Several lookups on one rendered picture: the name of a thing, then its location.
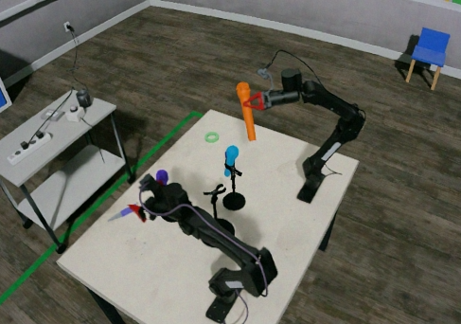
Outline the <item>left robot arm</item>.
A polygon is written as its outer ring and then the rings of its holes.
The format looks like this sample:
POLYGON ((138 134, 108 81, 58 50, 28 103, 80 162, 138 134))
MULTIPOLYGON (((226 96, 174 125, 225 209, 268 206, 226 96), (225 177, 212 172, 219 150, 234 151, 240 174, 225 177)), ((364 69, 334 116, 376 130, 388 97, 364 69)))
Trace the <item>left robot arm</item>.
MULTIPOLYGON (((191 202, 188 201, 186 191, 181 188, 179 183, 168 183, 164 185, 162 191, 168 206, 166 212, 180 205, 189 205, 192 207, 191 202)), ((229 270, 226 267, 220 268, 208 281, 208 288, 216 297, 205 316, 218 324, 222 324, 239 297, 236 289, 239 289, 239 293, 242 289, 246 289, 246 291, 255 297, 259 297, 265 290, 265 282, 254 255, 256 255, 257 259, 259 258, 259 263, 263 267, 267 285, 278 274, 278 270, 268 247, 263 245, 258 249, 255 246, 245 243, 224 229, 211 214, 195 205, 193 208, 208 223, 211 223, 216 228, 208 225, 188 207, 180 207, 178 210, 167 215, 167 217, 177 222, 182 233, 187 236, 192 233, 191 236, 195 239, 201 239, 204 242, 214 245, 241 268, 238 270, 229 270)))

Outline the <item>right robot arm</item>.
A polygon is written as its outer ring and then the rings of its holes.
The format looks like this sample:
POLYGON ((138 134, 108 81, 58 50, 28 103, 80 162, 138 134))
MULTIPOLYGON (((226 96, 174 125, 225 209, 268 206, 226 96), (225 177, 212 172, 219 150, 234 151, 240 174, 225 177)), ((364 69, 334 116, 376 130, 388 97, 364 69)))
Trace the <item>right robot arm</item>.
POLYGON ((325 174, 321 173, 325 164, 344 144, 355 140, 359 136, 363 127, 364 117, 360 113, 360 110, 358 110, 360 109, 358 104, 352 104, 358 109, 354 108, 343 100, 333 96, 321 84, 315 81, 306 81, 303 83, 302 73, 299 68, 285 69, 281 72, 281 76, 284 88, 284 94, 282 95, 285 96, 284 100, 286 104, 299 102, 299 97, 301 98, 302 96, 304 103, 325 107, 341 117, 330 138, 315 154, 308 157, 302 164, 306 182, 299 191, 297 199, 310 204, 326 177, 325 174), (298 87, 302 87, 302 89, 299 88, 298 91, 298 87))

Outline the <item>orange microphone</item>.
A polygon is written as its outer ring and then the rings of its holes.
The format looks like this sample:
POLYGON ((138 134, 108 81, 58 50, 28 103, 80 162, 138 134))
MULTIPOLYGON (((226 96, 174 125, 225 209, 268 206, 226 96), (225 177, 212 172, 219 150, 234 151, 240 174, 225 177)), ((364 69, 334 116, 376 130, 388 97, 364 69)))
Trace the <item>orange microphone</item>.
POLYGON ((242 104, 242 109, 244 113, 244 118, 245 118, 249 140, 250 142, 256 141, 257 136, 256 136, 252 108, 243 106, 243 103, 250 98, 250 94, 251 94, 250 85, 247 82, 241 82, 238 84, 237 90, 238 90, 238 95, 240 97, 241 104, 242 104))

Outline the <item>blue microphone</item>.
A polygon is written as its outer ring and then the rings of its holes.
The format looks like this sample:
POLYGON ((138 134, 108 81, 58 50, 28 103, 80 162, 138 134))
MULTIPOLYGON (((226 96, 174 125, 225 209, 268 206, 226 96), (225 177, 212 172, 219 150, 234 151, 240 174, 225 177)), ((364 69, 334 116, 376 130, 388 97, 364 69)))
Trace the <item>blue microphone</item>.
MULTIPOLYGON (((229 166, 233 166, 234 165, 234 162, 235 162, 235 159, 238 157, 239 155, 239 149, 238 147, 232 145, 232 146, 229 146, 227 149, 226 149, 226 164, 229 165, 229 166)), ((226 177, 229 177, 231 174, 231 171, 228 170, 227 168, 225 168, 224 170, 224 175, 226 177)))

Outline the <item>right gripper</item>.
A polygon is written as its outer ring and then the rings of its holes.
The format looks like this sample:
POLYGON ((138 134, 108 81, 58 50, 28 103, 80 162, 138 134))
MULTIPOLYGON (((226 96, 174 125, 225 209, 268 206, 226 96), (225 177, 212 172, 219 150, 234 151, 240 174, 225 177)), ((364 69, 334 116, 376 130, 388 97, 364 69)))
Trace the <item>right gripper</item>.
POLYGON ((278 106, 278 105, 283 105, 283 104, 286 104, 286 101, 284 100, 285 96, 282 95, 284 94, 284 91, 283 89, 282 90, 276 90, 276 91, 273 91, 275 90, 275 87, 274 87, 274 82, 273 82, 273 74, 270 74, 268 71, 266 71, 270 77, 271 77, 271 81, 272 81, 272 87, 271 89, 269 90, 266 90, 266 91, 260 91, 258 92, 257 94, 255 94, 254 96, 252 96, 251 98, 249 98, 248 100, 246 100, 244 103, 243 103, 243 106, 246 106, 246 107, 251 107, 251 108, 255 108, 255 109, 259 109, 259 110, 267 110, 267 109, 272 109, 272 107, 274 106, 278 106), (264 93, 264 95, 263 95, 264 93), (269 94, 270 93, 270 94, 269 94), (249 101, 251 100, 254 100, 258 97, 259 99, 259 104, 260 106, 256 106, 256 105, 251 105, 251 104, 247 104, 249 101), (265 99, 264 99, 265 97, 265 99), (270 98, 271 97, 271 98, 270 98), (266 103, 265 103, 266 102, 266 103), (264 104, 265 103, 265 104, 264 104), (264 109, 265 107, 265 109, 264 109))

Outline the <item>purple microphone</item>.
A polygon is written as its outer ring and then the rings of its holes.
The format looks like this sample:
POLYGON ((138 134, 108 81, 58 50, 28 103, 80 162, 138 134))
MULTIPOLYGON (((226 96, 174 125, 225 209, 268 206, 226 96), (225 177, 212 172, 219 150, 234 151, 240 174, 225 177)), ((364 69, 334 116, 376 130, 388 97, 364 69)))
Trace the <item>purple microphone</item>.
POLYGON ((163 185, 168 183, 168 172, 165 170, 159 170, 156 173, 156 181, 161 180, 163 185))

